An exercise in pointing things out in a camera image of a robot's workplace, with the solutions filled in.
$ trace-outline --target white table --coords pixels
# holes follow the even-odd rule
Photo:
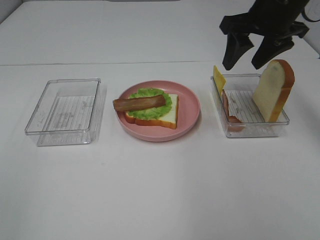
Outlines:
[[[220,62],[0,66],[1,239],[319,239],[318,62],[290,61],[291,123],[280,137],[250,139],[223,134],[211,96],[214,64],[222,69]],[[243,61],[238,70],[254,71]],[[46,82],[91,77],[107,87],[98,141],[36,147],[24,127]],[[154,143],[121,128],[112,100],[148,80],[198,95],[201,117],[188,134]]]
[[[0,25],[0,65],[221,62],[225,15],[246,13],[253,0],[171,2],[28,1]],[[261,36],[241,59],[250,62]],[[280,59],[317,59],[297,36]]]

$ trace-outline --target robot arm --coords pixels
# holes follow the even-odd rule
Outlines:
[[[309,0],[256,0],[248,13],[224,16],[220,29],[227,35],[223,66],[230,70],[254,45],[249,34],[264,36],[252,64],[261,68],[275,56],[294,46],[292,36],[303,38],[309,30],[295,21]]]

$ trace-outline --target yellow cheese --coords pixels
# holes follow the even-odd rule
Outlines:
[[[225,87],[226,84],[226,79],[225,77],[221,74],[221,72],[218,70],[217,66],[213,66],[213,80],[216,85],[216,89],[218,90],[220,96],[222,96],[222,90]]]

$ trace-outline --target toast slice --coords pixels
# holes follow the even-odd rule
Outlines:
[[[170,129],[177,128],[178,120],[178,106],[179,106],[179,96],[177,94],[169,94],[172,105],[171,110],[165,115],[159,117],[158,119],[144,120],[133,116],[130,116],[128,112],[124,113],[125,120],[130,124],[137,124],[141,126],[161,126]]]
[[[285,60],[272,60],[263,71],[252,99],[266,122],[276,122],[295,83]]]

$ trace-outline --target bacon strip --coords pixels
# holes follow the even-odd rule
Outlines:
[[[166,105],[163,95],[113,100],[113,107],[117,112],[157,108],[163,105]]]

